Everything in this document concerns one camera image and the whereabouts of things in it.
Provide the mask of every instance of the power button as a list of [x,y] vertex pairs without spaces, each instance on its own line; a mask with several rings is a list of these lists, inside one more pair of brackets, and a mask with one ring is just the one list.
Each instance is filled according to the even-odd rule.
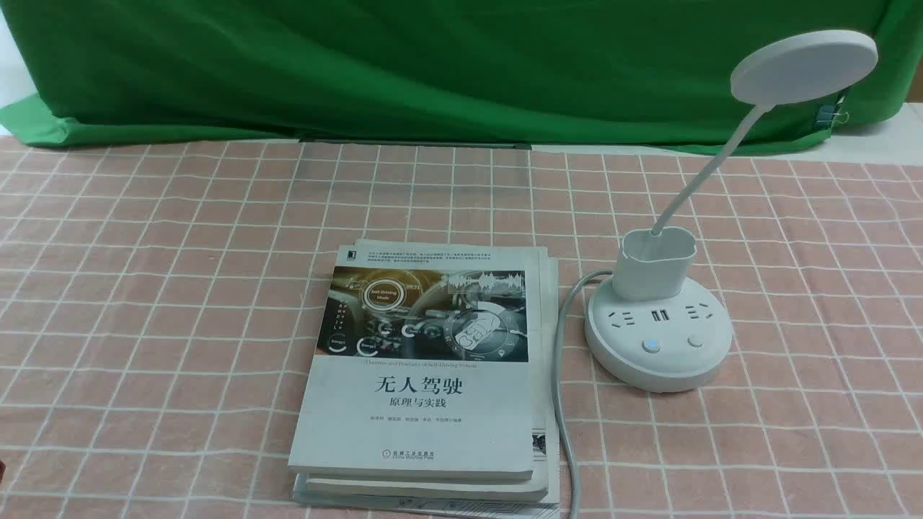
[[644,348],[644,351],[647,353],[657,353],[660,351],[660,344],[651,339],[644,339],[644,342],[641,343],[641,347]]

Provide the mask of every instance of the desk lamp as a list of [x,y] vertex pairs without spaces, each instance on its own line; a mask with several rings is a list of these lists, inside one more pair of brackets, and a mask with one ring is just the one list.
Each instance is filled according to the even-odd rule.
[[666,224],[763,114],[779,104],[843,91],[877,62],[875,42],[865,34],[821,30],[767,45],[737,65],[731,93],[753,108],[653,228],[624,236],[614,274],[590,300],[584,331],[600,364],[649,392],[686,391],[714,376],[730,350],[731,319],[711,292],[686,276],[696,254],[695,237]]

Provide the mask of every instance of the book stack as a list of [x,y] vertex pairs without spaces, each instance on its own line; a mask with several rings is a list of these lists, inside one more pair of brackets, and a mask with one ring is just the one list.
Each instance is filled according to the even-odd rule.
[[556,317],[543,247],[341,247],[289,457],[294,498],[557,516]]

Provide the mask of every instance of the grid pattern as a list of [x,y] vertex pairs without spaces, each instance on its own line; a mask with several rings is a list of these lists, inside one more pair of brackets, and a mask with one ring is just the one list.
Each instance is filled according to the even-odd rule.
[[[337,247],[546,246],[564,295],[702,164],[0,140],[0,517],[356,515],[288,503]],[[735,322],[701,390],[611,378],[575,306],[564,397],[585,514],[923,516],[921,190],[920,167],[730,160],[674,221]]]

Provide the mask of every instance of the white cable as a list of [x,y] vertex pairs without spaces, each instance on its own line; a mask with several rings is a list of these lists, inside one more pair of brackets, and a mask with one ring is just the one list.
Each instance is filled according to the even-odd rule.
[[568,427],[564,421],[564,405],[561,403],[561,357],[564,354],[564,327],[567,325],[570,303],[573,302],[574,297],[580,292],[580,289],[593,278],[605,275],[612,275],[612,271],[590,272],[581,277],[577,284],[570,289],[568,296],[564,298],[564,303],[561,304],[561,310],[557,314],[555,360],[551,363],[551,394],[554,399],[557,430],[560,432],[561,441],[564,443],[564,455],[568,460],[568,470],[570,471],[570,511],[568,512],[568,519],[577,519],[577,514],[580,512],[582,492],[580,471],[577,469],[577,461],[574,459],[573,446],[570,443],[570,433],[568,433]]

